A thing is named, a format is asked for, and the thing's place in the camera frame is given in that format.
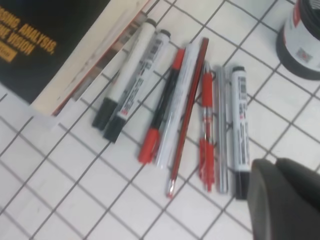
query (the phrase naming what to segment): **pen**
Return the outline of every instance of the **pen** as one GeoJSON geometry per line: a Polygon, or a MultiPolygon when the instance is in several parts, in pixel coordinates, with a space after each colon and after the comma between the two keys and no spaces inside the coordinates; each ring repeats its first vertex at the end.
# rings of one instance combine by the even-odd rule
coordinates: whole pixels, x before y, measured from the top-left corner
{"type": "Polygon", "coordinates": [[[178,139],[178,144],[177,144],[177,148],[176,148],[175,155],[174,155],[171,177],[170,177],[169,187],[168,187],[168,192],[167,192],[167,196],[169,198],[173,197],[173,194],[175,191],[175,184],[176,184],[176,180],[178,177],[181,157],[182,157],[182,153],[184,150],[184,145],[185,145],[185,141],[186,141],[186,136],[187,136],[188,126],[189,126],[190,117],[191,117],[191,113],[192,113],[192,108],[194,106],[197,88],[199,85],[199,80],[201,77],[202,68],[204,65],[208,44],[209,44],[209,39],[203,38],[201,46],[200,46],[200,51],[199,51],[199,54],[197,57],[195,69],[194,69],[193,80],[192,80],[192,84],[190,87],[189,96],[187,99],[185,113],[184,113],[184,118],[183,118],[183,122],[182,122],[182,127],[181,127],[181,131],[180,131],[180,135],[179,135],[179,139],[178,139]]]}
{"type": "Polygon", "coordinates": [[[249,134],[247,119],[247,83],[243,66],[232,69],[233,161],[235,198],[246,200],[250,178],[249,134]]]}
{"type": "Polygon", "coordinates": [[[147,50],[147,54],[142,61],[139,73],[135,77],[135,83],[127,94],[121,109],[116,112],[115,116],[111,118],[110,122],[107,124],[103,135],[104,138],[113,143],[116,142],[129,116],[135,110],[134,107],[138,103],[138,98],[140,97],[146,82],[149,80],[158,62],[161,60],[164,50],[169,44],[169,40],[170,33],[164,29],[162,29],[152,40],[151,46],[147,50]]]}
{"type": "Polygon", "coordinates": [[[156,22],[150,18],[140,27],[139,35],[133,44],[129,56],[120,69],[118,77],[110,91],[108,91],[107,96],[103,99],[102,105],[93,120],[93,127],[98,128],[99,130],[105,129],[110,117],[117,108],[132,75],[135,73],[139,61],[143,57],[155,30],[156,22]]]}
{"type": "Polygon", "coordinates": [[[205,62],[202,76],[202,138],[200,139],[199,176],[208,192],[215,182],[213,139],[213,76],[205,62]]]}
{"type": "Polygon", "coordinates": [[[218,193],[228,193],[228,162],[227,162],[227,119],[226,119],[226,77],[225,70],[219,67],[216,71],[217,80],[214,88],[215,104],[218,114],[218,131],[217,131],[217,163],[215,168],[215,182],[218,193]]]}
{"type": "Polygon", "coordinates": [[[184,59],[185,50],[178,49],[175,59],[172,64],[170,75],[166,80],[162,95],[156,107],[151,125],[146,133],[142,148],[140,150],[138,160],[142,164],[152,162],[160,142],[160,126],[164,119],[167,106],[170,102],[170,97],[175,90],[182,61],[184,59]]]}
{"type": "Polygon", "coordinates": [[[190,43],[187,45],[182,61],[180,74],[174,89],[168,119],[165,123],[163,136],[155,163],[157,167],[167,167],[171,152],[174,149],[175,135],[177,134],[179,122],[186,102],[188,89],[196,66],[199,45],[190,43]]]}

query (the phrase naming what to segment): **red marker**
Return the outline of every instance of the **red marker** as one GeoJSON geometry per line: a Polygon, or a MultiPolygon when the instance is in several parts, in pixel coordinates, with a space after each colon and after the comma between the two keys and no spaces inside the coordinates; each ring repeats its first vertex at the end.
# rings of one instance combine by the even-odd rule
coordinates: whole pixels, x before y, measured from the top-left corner
{"type": "Polygon", "coordinates": [[[164,119],[167,106],[169,105],[170,96],[175,90],[184,55],[185,50],[179,49],[175,56],[169,78],[167,79],[164,86],[162,96],[159,100],[151,122],[151,126],[146,133],[142,148],[138,156],[138,160],[142,164],[151,163],[158,150],[161,139],[159,128],[164,119]]]}

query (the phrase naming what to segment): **book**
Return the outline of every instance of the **book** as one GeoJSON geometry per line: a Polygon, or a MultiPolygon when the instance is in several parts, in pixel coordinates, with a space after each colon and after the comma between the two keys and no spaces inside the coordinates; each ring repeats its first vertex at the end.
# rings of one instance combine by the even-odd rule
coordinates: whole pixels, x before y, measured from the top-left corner
{"type": "Polygon", "coordinates": [[[147,1],[0,0],[0,82],[53,115],[147,1]]]}

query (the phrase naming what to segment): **black cap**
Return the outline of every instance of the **black cap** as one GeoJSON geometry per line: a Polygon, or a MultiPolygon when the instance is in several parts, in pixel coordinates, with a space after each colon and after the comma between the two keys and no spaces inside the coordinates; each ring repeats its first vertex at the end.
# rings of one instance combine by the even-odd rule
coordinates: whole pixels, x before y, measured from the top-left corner
{"type": "Polygon", "coordinates": [[[244,66],[235,66],[233,69],[232,69],[232,72],[237,72],[237,71],[245,71],[245,67],[244,66]]]}
{"type": "Polygon", "coordinates": [[[171,36],[171,33],[168,32],[167,30],[164,30],[164,29],[161,29],[161,30],[160,30],[160,33],[167,35],[169,38],[170,38],[170,36],[171,36]]]}
{"type": "Polygon", "coordinates": [[[92,126],[98,128],[99,130],[105,129],[111,115],[114,113],[118,104],[115,101],[112,101],[109,98],[104,98],[103,102],[97,112],[92,126]]]}
{"type": "Polygon", "coordinates": [[[157,23],[155,20],[148,18],[147,20],[145,20],[146,23],[153,25],[154,27],[157,26],[157,23]]]}
{"type": "Polygon", "coordinates": [[[235,198],[238,200],[247,200],[250,181],[249,171],[235,172],[235,198]]]}
{"type": "Polygon", "coordinates": [[[103,137],[110,142],[115,143],[120,135],[121,130],[124,128],[126,120],[119,116],[115,116],[106,127],[103,137]]]}

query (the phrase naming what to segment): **silver pen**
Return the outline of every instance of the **silver pen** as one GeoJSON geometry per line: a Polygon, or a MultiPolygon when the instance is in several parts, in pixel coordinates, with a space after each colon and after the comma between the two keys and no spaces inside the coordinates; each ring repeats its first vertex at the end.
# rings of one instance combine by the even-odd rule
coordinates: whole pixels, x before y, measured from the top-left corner
{"type": "Polygon", "coordinates": [[[215,185],[220,194],[228,193],[227,160],[227,110],[226,110],[226,76],[223,67],[216,69],[214,81],[215,109],[217,111],[217,153],[215,158],[215,185]]]}

